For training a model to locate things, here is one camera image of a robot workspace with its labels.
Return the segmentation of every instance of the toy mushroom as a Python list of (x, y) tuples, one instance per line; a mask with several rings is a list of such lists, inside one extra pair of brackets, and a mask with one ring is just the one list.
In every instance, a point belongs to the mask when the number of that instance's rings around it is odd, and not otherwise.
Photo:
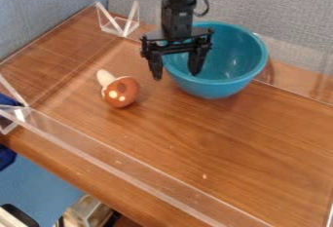
[(98, 81), (104, 99), (116, 107), (122, 108), (132, 104), (140, 95), (140, 84), (129, 76), (116, 78), (105, 69), (98, 71)]

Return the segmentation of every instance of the wooden table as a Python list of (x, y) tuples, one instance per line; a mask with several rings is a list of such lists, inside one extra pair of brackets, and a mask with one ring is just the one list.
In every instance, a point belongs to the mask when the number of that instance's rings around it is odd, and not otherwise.
[[(3, 64), (30, 105), (273, 226), (327, 226), (332, 106), (260, 82), (228, 99), (197, 98), (168, 75), (153, 80), (138, 43), (104, 33), (97, 19), (87, 8)], [(140, 81), (132, 107), (101, 98), (101, 68)], [(208, 226), (29, 130), (7, 144), (144, 226)], [(100, 148), (82, 151), (106, 161)]]

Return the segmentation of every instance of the mushroom stem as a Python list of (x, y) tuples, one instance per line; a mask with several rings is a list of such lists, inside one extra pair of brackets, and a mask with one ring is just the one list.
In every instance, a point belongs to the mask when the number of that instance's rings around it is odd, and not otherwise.
[(108, 87), (116, 80), (117, 77), (106, 69), (101, 69), (97, 73), (98, 81), (101, 86)]

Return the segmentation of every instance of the teal bowl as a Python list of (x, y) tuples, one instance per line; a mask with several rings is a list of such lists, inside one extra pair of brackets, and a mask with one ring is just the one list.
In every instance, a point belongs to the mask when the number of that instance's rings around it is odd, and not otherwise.
[(219, 21), (201, 21), (197, 27), (215, 30), (213, 49), (202, 72), (193, 76), (188, 68), (189, 54), (165, 56), (168, 73), (189, 94), (204, 98), (223, 98), (237, 94), (268, 62), (263, 39), (247, 28)]

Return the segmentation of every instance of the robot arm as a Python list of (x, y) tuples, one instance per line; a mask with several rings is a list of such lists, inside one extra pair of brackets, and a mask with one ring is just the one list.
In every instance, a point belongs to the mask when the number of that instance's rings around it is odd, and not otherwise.
[(164, 75), (164, 55), (189, 53), (189, 70), (197, 75), (204, 67), (209, 50), (213, 47), (215, 32), (208, 28), (193, 27), (193, 17), (202, 17), (211, 9), (197, 14), (197, 0), (164, 0), (162, 29), (142, 37), (142, 56), (149, 60), (157, 80)]

